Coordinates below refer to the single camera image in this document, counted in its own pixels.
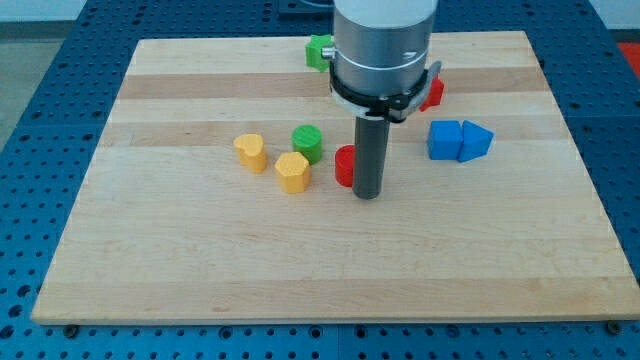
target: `green cylinder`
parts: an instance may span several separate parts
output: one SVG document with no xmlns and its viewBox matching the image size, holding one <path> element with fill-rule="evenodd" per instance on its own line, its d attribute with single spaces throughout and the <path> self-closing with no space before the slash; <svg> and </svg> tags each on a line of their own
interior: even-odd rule
<svg viewBox="0 0 640 360">
<path fill-rule="evenodd" d="M 313 125 L 298 126 L 291 134 L 293 151 L 300 152 L 309 164 L 313 165 L 322 159 L 322 133 Z"/>
</svg>

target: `red cylinder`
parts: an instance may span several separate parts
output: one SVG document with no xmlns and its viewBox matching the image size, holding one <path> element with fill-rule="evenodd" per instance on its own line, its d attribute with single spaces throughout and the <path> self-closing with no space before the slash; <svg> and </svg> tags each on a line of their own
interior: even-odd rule
<svg viewBox="0 0 640 360">
<path fill-rule="evenodd" d="M 345 145 L 336 151 L 336 181 L 346 187 L 353 186 L 353 162 L 356 147 Z"/>
</svg>

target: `metal cylinder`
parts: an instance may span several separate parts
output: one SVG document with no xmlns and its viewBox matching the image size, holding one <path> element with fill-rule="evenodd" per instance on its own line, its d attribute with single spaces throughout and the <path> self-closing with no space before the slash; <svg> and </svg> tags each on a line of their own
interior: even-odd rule
<svg viewBox="0 0 640 360">
<path fill-rule="evenodd" d="M 353 193 L 361 199 L 373 199 L 382 190 L 388 138 L 388 121 L 356 118 Z"/>
<path fill-rule="evenodd" d="M 393 96 L 425 68 L 437 0 L 336 0 L 335 75 L 355 92 Z"/>
</svg>

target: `wood grain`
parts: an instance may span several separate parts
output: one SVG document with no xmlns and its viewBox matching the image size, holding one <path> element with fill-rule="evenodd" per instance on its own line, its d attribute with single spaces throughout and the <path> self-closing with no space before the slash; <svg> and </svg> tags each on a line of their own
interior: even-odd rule
<svg viewBox="0 0 640 360">
<path fill-rule="evenodd" d="M 304 38 L 144 40 L 32 317 L 42 324 L 634 319 L 640 289 L 522 32 L 434 34 L 443 104 L 392 127 L 382 195 L 333 179 L 354 121 Z M 429 161 L 436 119 L 492 129 Z M 273 164 L 323 132 L 303 194 Z M 268 166 L 232 142 L 264 136 Z"/>
</svg>

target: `green block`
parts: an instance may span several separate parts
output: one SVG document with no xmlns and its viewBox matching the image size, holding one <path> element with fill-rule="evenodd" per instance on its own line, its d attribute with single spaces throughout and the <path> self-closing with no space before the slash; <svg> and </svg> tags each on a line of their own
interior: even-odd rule
<svg viewBox="0 0 640 360">
<path fill-rule="evenodd" d="M 322 159 L 322 133 L 313 125 L 298 126 L 291 134 L 293 151 L 300 152 L 313 165 Z"/>
<path fill-rule="evenodd" d="M 329 62 L 322 59 L 322 48 L 331 45 L 331 35 L 311 35 L 311 41 L 305 47 L 307 66 L 325 72 L 329 68 Z"/>
</svg>

